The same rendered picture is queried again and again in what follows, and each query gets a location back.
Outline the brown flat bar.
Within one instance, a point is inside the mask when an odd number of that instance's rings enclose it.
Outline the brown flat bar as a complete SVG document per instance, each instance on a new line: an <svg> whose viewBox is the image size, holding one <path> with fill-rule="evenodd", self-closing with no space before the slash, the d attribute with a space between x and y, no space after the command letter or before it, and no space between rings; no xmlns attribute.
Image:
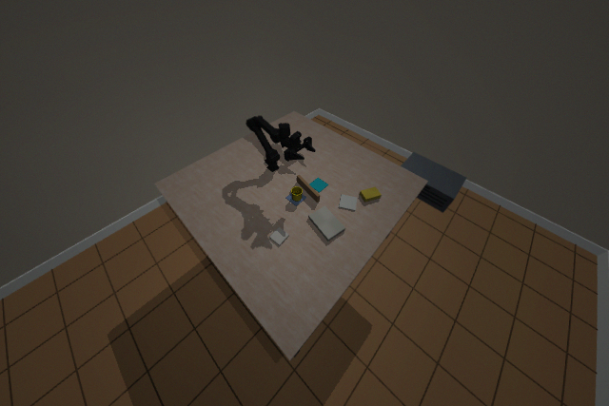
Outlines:
<svg viewBox="0 0 609 406"><path fill-rule="evenodd" d="M297 183L314 199L320 201L320 194L317 193L300 175L297 176Z"/></svg>

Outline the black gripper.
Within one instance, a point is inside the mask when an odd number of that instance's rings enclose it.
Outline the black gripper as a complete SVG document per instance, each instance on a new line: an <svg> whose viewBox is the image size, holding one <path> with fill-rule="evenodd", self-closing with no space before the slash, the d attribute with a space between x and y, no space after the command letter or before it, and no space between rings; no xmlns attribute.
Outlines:
<svg viewBox="0 0 609 406"><path fill-rule="evenodd" d="M316 152L316 150L312 146L312 138L309 136L304 139L303 144L300 144L300 142L298 142L297 144L294 145L294 148L289 144L289 139L287 140L285 146L287 147L287 150L284 151L284 154L285 154L285 159L287 161L304 160L305 158L302 155L297 153L298 151L300 151L303 148L306 148L306 150L309 150L312 152Z"/></svg>

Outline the olive yellow flat block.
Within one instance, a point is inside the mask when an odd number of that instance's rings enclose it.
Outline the olive yellow flat block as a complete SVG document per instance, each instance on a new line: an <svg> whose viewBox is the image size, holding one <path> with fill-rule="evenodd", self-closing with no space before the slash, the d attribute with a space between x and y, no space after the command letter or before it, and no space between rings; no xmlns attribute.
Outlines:
<svg viewBox="0 0 609 406"><path fill-rule="evenodd" d="M378 190L377 187L372 187L372 188L362 190L360 192L360 195L363 198L365 203L379 199L382 196L382 194L380 193L380 191Z"/></svg>

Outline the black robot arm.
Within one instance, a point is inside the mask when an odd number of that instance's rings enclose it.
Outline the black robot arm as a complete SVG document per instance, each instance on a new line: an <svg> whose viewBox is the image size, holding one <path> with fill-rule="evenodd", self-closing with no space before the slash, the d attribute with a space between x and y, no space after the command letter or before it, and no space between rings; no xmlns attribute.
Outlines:
<svg viewBox="0 0 609 406"><path fill-rule="evenodd" d="M271 124L269 124L261 115L259 115L257 117L253 116L253 117L247 119L246 125L248 126L248 128L250 130L255 132L257 138L259 139L260 143L262 144L262 146L265 150L265 156L266 156L265 163L268 164L267 168L271 172L274 172L275 170L277 170L279 168L277 165L277 161L280 160L280 154L278 153L278 151L276 149L273 149L271 147L267 138L265 137L264 133L262 132L261 128L270 135L270 139L275 144L281 142L282 147L286 147L285 144L288 139L289 139L289 144L293 148L294 148L295 144L297 144L298 142L300 142L300 143L302 142L300 140L300 137L302 136L302 133L300 131L296 131L294 134L292 134L290 136L290 138L288 137L290 135L289 123L283 123L283 124L280 123L279 128L275 128Z"/></svg>

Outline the olive yellow cup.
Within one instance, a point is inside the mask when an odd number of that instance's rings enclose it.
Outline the olive yellow cup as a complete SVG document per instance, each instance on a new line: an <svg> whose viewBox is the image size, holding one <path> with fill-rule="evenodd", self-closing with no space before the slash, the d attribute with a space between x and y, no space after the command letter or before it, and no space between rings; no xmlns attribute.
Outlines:
<svg viewBox="0 0 609 406"><path fill-rule="evenodd" d="M302 198L303 190L299 186L295 186L291 189L291 193L292 199L297 202Z"/></svg>

